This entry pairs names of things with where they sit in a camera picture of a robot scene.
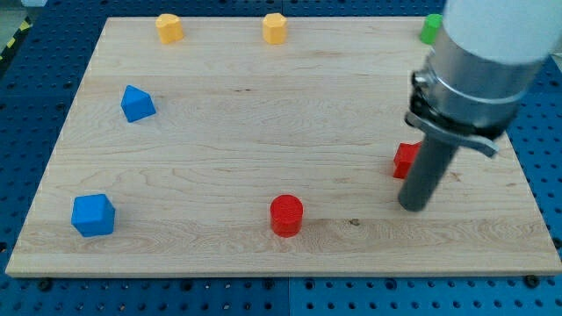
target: wooden board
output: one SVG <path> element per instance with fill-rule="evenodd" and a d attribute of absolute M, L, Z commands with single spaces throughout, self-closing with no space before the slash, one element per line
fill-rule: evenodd
<path fill-rule="evenodd" d="M 503 276 L 562 271 L 514 151 L 463 149 L 427 210 L 392 178 L 409 74 L 429 47 L 419 18 L 110 18 L 32 203 L 13 277 Z M 126 122 L 127 84 L 157 114 Z M 75 196 L 105 193 L 115 232 L 84 239 Z M 277 237 L 269 204 L 291 193 L 301 233 Z"/>

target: red block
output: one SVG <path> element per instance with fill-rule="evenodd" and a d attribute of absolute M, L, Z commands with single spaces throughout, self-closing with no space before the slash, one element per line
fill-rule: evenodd
<path fill-rule="evenodd" d="M 304 207 L 300 200 L 291 195 L 276 197 L 271 202 L 271 229 L 281 237 L 291 237 L 299 233 L 302 226 Z"/>
<path fill-rule="evenodd" d="M 418 154 L 421 145 L 421 141 L 416 144 L 400 143 L 394 156 L 394 167 L 396 169 L 394 170 L 393 177 L 406 179 L 407 172 L 412 167 L 412 163 L 414 163 L 415 156 Z"/>

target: plastic block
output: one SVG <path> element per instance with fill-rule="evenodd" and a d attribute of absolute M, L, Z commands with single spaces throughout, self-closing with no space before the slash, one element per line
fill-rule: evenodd
<path fill-rule="evenodd" d="M 270 44 L 283 44 L 287 39 L 287 18 L 270 13 L 263 18 L 263 39 Z"/>
<path fill-rule="evenodd" d="M 413 145 L 400 143 L 398 151 L 396 151 L 396 155 L 394 156 L 394 166 L 396 169 L 394 170 L 393 177 L 406 179 L 407 172 L 410 170 L 412 163 L 414 163 L 415 156 L 418 154 L 421 144 L 421 142 Z"/>
<path fill-rule="evenodd" d="M 439 28 L 441 28 L 442 18 L 441 14 L 429 14 L 425 18 L 425 23 L 420 33 L 420 40 L 423 43 L 433 45 L 439 33 Z"/>
<path fill-rule="evenodd" d="M 156 113 L 150 95 L 132 85 L 126 86 L 125 94 L 121 100 L 121 108 L 129 123 Z"/>
<path fill-rule="evenodd" d="M 169 44 L 184 37 L 182 21 L 173 14 L 161 14 L 156 19 L 156 30 L 158 30 L 158 36 L 160 36 L 160 41 L 163 44 Z"/>
<path fill-rule="evenodd" d="M 302 227 L 304 208 L 300 200 L 291 195 L 276 197 L 271 202 L 271 229 L 281 237 L 292 237 Z"/>
<path fill-rule="evenodd" d="M 72 225 L 83 237 L 113 233 L 115 208 L 105 194 L 76 197 Z"/>

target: blue pentagonal block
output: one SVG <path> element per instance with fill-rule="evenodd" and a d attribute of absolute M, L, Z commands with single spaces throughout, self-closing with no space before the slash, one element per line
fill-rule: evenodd
<path fill-rule="evenodd" d="M 113 233 L 115 208 L 105 194 L 76 197 L 72 225 L 83 237 Z"/>
<path fill-rule="evenodd" d="M 125 94 L 121 100 L 121 108 L 129 123 L 156 113 L 150 95 L 132 85 L 126 86 Z"/>

